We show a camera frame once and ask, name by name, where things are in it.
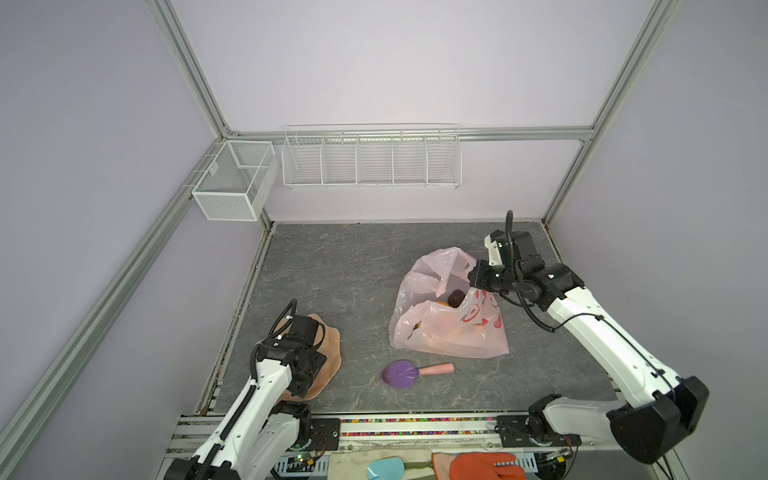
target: pink plastic bag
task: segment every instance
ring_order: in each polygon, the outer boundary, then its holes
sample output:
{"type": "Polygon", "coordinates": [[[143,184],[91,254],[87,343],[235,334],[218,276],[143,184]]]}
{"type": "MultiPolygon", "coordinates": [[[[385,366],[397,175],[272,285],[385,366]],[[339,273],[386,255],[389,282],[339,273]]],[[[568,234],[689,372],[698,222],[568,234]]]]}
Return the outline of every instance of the pink plastic bag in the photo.
{"type": "Polygon", "coordinates": [[[509,353],[496,298],[469,286],[476,263],[458,247],[418,259],[400,283],[389,321],[392,346],[477,359],[509,353]],[[458,308],[438,303],[454,290],[467,293],[458,308]]]}

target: gray stone surface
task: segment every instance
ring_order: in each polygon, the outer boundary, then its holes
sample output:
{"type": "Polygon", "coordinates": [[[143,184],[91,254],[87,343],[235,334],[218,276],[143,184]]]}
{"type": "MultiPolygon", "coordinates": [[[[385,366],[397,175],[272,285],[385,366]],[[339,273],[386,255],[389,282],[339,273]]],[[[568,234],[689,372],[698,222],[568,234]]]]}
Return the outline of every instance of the gray stone surface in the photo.
{"type": "MultiPolygon", "coordinates": [[[[565,329],[539,329],[523,309],[501,302],[509,354],[464,359],[389,346],[389,318],[402,278],[421,256],[460,247],[486,258],[483,238],[496,223],[279,225],[235,342],[216,410],[231,407],[248,379],[248,356],[275,317],[296,297],[298,313],[316,313],[341,333],[342,365],[310,401],[314,412],[524,410],[549,393],[615,399],[605,371],[565,329]],[[417,366],[453,362],[455,373],[395,390],[379,379],[399,359],[417,366]]],[[[547,263],[555,256],[541,225],[531,231],[547,263]]],[[[538,309],[544,321],[552,321],[538,309]]]]}

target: mesh basket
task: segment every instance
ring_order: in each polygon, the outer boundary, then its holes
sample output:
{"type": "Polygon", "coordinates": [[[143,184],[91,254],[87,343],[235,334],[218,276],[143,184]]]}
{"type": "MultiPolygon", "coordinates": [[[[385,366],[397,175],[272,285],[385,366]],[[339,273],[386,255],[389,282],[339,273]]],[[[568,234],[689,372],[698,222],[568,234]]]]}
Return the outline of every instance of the mesh basket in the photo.
{"type": "Polygon", "coordinates": [[[280,166],[269,141],[225,141],[192,190],[208,220],[259,220],[280,166]]]}
{"type": "Polygon", "coordinates": [[[431,130],[288,133],[283,182],[289,188],[458,187],[458,127],[431,130]]]}

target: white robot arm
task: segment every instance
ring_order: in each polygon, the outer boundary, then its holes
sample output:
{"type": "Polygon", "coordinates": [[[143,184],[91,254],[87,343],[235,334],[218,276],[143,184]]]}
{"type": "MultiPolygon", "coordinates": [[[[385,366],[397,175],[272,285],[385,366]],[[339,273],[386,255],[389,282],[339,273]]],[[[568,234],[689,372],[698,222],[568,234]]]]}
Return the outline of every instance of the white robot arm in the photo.
{"type": "Polygon", "coordinates": [[[613,441],[636,460],[654,463],[694,431],[709,390],[695,376],[683,379],[651,355],[602,308],[578,276],[561,263],[546,266],[531,234],[514,232],[511,226],[509,211],[506,232],[497,230],[485,238],[489,261],[478,261],[470,284],[521,306],[542,329],[570,331],[625,398],[601,402],[546,396],[528,410],[528,430],[522,433],[537,442],[558,434],[613,441]],[[511,292],[518,302],[507,297],[511,292]],[[533,305],[557,324],[542,322],[531,311],[533,305]]]}
{"type": "Polygon", "coordinates": [[[315,319],[297,316],[296,299],[291,300],[270,335],[254,346],[250,378],[216,431],[192,459],[175,459],[164,479],[263,480],[287,449],[308,444],[308,407],[277,400],[286,390],[305,395],[323,367],[326,357],[317,352],[319,343],[313,345],[318,327],[325,331],[315,319]],[[286,323],[277,329],[283,318],[286,323]],[[290,332],[283,334],[288,325],[290,332]]]}

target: white wall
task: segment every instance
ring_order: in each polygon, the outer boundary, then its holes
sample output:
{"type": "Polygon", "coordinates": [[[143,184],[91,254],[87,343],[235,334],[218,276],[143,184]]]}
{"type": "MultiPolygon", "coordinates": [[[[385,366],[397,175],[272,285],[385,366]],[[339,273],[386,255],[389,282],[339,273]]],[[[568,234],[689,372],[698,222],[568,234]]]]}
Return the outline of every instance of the white wall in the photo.
{"type": "Polygon", "coordinates": [[[612,315],[707,384],[691,478],[762,478],[768,5],[684,2],[553,225],[612,315]]]}
{"type": "Polygon", "coordinates": [[[142,2],[0,6],[0,425],[213,134],[142,2]]]}
{"type": "Polygon", "coordinates": [[[591,124],[652,4],[174,1],[235,131],[591,124]]]}
{"type": "Polygon", "coordinates": [[[190,206],[16,475],[154,478],[194,413],[259,242],[259,224],[190,206]]]}
{"type": "Polygon", "coordinates": [[[579,142],[487,141],[462,144],[459,188],[289,190],[276,181],[266,209],[276,221],[476,220],[541,218],[579,142]]]}
{"type": "MultiPolygon", "coordinates": [[[[652,4],[174,1],[235,131],[591,124],[652,4]]],[[[267,209],[290,221],[542,217],[576,144],[467,143],[458,190],[276,185],[267,209]]]]}
{"type": "MultiPolygon", "coordinates": [[[[143,2],[0,5],[0,427],[213,135],[143,2]]],[[[149,478],[259,232],[182,221],[17,478],[149,478]]]]}

